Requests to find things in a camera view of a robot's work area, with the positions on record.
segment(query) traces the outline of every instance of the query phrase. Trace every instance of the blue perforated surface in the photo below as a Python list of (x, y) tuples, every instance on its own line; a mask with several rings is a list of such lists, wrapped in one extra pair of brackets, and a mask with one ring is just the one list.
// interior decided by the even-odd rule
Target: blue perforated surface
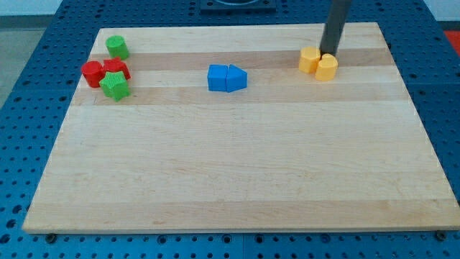
[[(0, 258), (460, 258), (460, 232), (299, 235), (59, 235), (20, 227), (100, 27), (321, 23), (328, 1), (276, 12), (200, 14), (197, 1), (64, 0), (0, 112)], [(348, 22), (378, 22), (460, 198), (459, 58), (421, 0), (355, 0)]]

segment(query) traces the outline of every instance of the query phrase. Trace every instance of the wooden table surface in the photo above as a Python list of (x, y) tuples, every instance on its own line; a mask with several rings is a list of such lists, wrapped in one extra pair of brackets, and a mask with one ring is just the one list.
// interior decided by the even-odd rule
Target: wooden table surface
[[(346, 24), (329, 82), (298, 67), (322, 24), (102, 29), (132, 95), (80, 80), (23, 228), (30, 233), (460, 228), (460, 209), (375, 23)], [(248, 87), (209, 92), (210, 63)]]

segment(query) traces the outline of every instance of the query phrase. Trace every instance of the green block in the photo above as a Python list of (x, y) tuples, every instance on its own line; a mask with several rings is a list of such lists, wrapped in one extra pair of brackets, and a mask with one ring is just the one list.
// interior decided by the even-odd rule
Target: green block
[(124, 77), (123, 71), (116, 73), (107, 72), (106, 77), (99, 81), (103, 94), (120, 101), (123, 97), (129, 96), (128, 82)]
[(122, 60), (125, 60), (129, 57), (128, 47), (122, 36), (110, 36), (106, 40), (106, 46), (110, 56), (113, 58), (120, 57)]

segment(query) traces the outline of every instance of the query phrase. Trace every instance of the wooden board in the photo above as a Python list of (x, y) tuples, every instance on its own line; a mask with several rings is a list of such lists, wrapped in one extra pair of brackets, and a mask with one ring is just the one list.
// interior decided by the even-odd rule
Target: wooden board
[[(102, 29), (132, 95), (80, 80), (30, 233), (449, 230), (460, 209), (375, 23), (347, 24), (333, 81), (298, 69), (322, 24)], [(209, 92), (210, 63), (248, 88)]]

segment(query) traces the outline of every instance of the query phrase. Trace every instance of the black metal rod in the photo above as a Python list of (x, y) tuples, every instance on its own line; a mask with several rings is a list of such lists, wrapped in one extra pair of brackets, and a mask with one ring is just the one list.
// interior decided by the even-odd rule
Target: black metal rod
[(336, 55), (350, 5), (351, 0), (332, 0), (328, 20), (324, 25), (323, 37), (319, 46), (321, 55), (325, 53)]

